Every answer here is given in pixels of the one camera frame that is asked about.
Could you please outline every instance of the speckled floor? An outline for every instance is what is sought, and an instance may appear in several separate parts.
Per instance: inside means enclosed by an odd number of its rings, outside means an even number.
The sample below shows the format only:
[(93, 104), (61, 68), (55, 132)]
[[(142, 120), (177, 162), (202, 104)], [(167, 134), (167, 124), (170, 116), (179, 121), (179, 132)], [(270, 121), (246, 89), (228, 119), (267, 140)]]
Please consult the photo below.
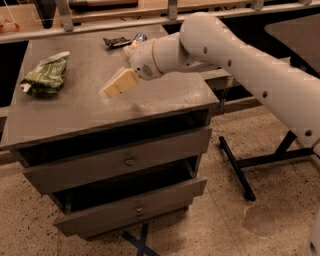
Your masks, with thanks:
[[(257, 196), (249, 202), (218, 137), (226, 138), (237, 158), (246, 158), (272, 153), (287, 129), (255, 100), (227, 105), (212, 128), (199, 170), (208, 178), (205, 193), (187, 212), (92, 241), (59, 233), (52, 225), (61, 214), (58, 208), (29, 184), (9, 152), (0, 152), (0, 255), (126, 256), (143, 255), (143, 247), (144, 255), (303, 255), (320, 206), (319, 160), (312, 156), (247, 169)], [(147, 235), (141, 235), (143, 228)], [(136, 238), (136, 246), (124, 234)]]

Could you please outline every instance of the metal rod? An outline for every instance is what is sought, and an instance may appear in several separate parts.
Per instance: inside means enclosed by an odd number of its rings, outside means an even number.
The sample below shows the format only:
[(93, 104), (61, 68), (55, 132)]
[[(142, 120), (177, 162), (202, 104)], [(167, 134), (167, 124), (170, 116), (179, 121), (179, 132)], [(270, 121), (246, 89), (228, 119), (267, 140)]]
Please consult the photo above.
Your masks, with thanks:
[(256, 200), (256, 196), (254, 195), (246, 177), (244, 176), (243, 172), (241, 171), (240, 167), (237, 164), (236, 159), (234, 158), (227, 142), (225, 141), (224, 137), (219, 137), (220, 140), (220, 146), (223, 148), (223, 150), (225, 151), (226, 155), (229, 158), (229, 161), (235, 171), (235, 173), (238, 176), (238, 179), (242, 185), (242, 187), (245, 190), (245, 198), (250, 200), (250, 201), (255, 201)]
[(270, 154), (258, 157), (252, 157), (247, 159), (237, 160), (237, 165), (239, 168), (245, 168), (250, 166), (256, 166), (261, 164), (269, 164), (279, 161), (284, 161), (288, 159), (294, 159), (303, 156), (313, 155), (314, 152), (310, 148), (302, 148), (297, 150), (288, 151), (281, 154)]
[(286, 152), (296, 138), (297, 136), (292, 131), (289, 130), (286, 137), (284, 137), (279, 147), (277, 148), (275, 154)]

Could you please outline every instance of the cabinet top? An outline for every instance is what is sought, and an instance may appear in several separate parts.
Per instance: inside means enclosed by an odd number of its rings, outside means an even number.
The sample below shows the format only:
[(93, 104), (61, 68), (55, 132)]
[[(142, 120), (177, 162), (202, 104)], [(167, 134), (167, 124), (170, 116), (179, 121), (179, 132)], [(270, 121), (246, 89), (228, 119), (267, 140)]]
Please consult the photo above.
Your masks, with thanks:
[[(140, 81), (135, 88), (105, 100), (99, 91), (120, 67), (128, 67), (122, 49), (109, 50), (103, 37), (165, 35), (161, 26), (123, 29), (30, 41), (20, 70), (0, 146), (15, 149), (32, 144), (121, 127), (176, 113), (204, 109), (217, 102), (198, 73), (171, 73)], [(58, 95), (26, 95), (19, 81), (43, 59), (70, 51), (64, 87)]]

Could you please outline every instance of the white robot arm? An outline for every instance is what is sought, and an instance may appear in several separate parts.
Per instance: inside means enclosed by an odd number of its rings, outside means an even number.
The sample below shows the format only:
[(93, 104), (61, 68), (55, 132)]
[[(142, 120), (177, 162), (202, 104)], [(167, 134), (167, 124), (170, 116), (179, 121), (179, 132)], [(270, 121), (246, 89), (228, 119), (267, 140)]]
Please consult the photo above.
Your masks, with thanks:
[(178, 33), (141, 43), (129, 61), (147, 80), (221, 67), (320, 156), (320, 80), (244, 43), (208, 13), (192, 14)]

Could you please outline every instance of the drawer handle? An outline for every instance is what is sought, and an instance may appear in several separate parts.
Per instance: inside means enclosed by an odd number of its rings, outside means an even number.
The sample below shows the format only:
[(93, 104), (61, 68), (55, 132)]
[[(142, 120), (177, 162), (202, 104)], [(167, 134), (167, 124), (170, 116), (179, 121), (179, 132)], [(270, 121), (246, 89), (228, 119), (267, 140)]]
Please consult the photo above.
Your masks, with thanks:
[(130, 157), (127, 157), (126, 159), (126, 166), (132, 166), (134, 164), (133, 159), (131, 159)]

